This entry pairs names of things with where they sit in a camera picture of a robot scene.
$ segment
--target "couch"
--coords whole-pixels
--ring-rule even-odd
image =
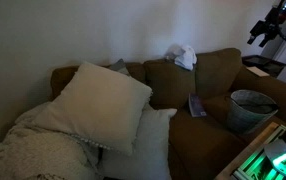
[[[155,109],[177,108],[170,122],[169,167],[172,179],[213,179],[272,121],[286,125],[286,83],[272,77],[257,77],[241,62],[234,48],[198,54],[192,71],[165,59],[127,63],[130,75],[153,90]],[[55,69],[51,77],[53,99],[70,82],[78,66]],[[273,98],[279,112],[251,134],[239,135],[226,127],[229,96],[238,89],[262,92]],[[201,97],[208,115],[190,115],[188,95]]]

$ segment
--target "white pillow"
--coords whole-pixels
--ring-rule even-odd
[[[34,123],[131,155],[142,109],[151,91],[131,77],[84,63]]]
[[[169,121],[176,109],[143,111],[132,156],[104,151],[99,172],[110,178],[168,180]]]

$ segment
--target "paper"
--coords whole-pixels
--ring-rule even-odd
[[[187,70],[192,71],[194,64],[197,62],[197,57],[195,51],[191,46],[182,46],[180,49],[177,49],[173,52],[176,56],[175,64],[181,66]]]
[[[260,76],[260,77],[264,77],[264,76],[270,76],[268,73],[262,71],[261,69],[257,68],[257,67],[247,67],[247,69],[249,71],[251,71],[252,73]]]

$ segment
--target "white blanket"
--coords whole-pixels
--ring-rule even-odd
[[[97,148],[32,125],[46,105],[21,115],[0,143],[0,179],[97,179]]]

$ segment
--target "gray pillow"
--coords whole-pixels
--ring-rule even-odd
[[[126,65],[123,59],[120,59],[116,63],[112,64],[109,69],[127,76],[131,76],[129,71],[126,69]]]

